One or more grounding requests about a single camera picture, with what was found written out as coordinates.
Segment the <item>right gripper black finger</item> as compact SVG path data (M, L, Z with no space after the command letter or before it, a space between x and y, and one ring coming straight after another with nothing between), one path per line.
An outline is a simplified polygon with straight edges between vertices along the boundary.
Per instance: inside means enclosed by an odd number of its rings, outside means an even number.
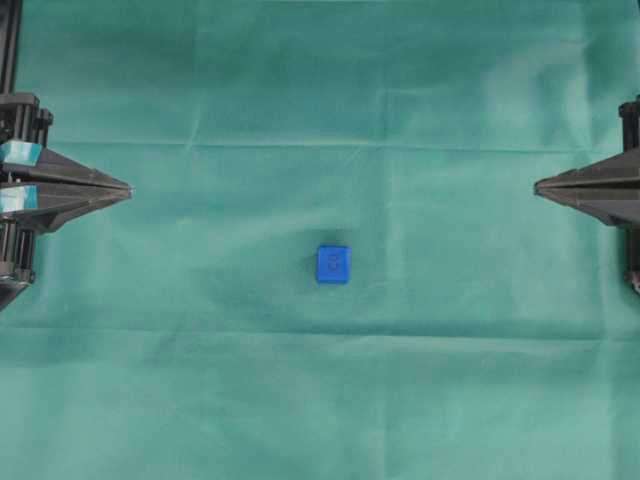
M631 189L548 188L536 195L618 228L639 226L639 191Z
M639 181L639 154L622 153L539 180L535 189L631 185Z

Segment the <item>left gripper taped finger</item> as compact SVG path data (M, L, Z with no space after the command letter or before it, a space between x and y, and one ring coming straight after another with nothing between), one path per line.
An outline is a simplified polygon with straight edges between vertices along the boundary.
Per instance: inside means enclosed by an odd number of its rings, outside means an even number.
M80 185L14 185L1 189L1 219L53 233L81 216L132 198L133 189Z
M77 163L40 144L8 141L1 145L1 172L22 181L130 190L129 184Z

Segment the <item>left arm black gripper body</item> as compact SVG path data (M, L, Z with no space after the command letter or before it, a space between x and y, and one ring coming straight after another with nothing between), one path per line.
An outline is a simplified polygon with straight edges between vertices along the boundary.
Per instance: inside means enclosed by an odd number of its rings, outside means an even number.
M1 96L1 282L30 285L35 280L33 260L36 233L20 214L37 207L37 188L11 167L34 167L47 146L53 115L40 107L32 93Z

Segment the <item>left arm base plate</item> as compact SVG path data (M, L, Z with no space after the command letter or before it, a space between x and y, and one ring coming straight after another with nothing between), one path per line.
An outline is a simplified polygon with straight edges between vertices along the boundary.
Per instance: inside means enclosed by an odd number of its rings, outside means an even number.
M0 283L0 310L10 305L27 287L26 284L13 280L2 280Z

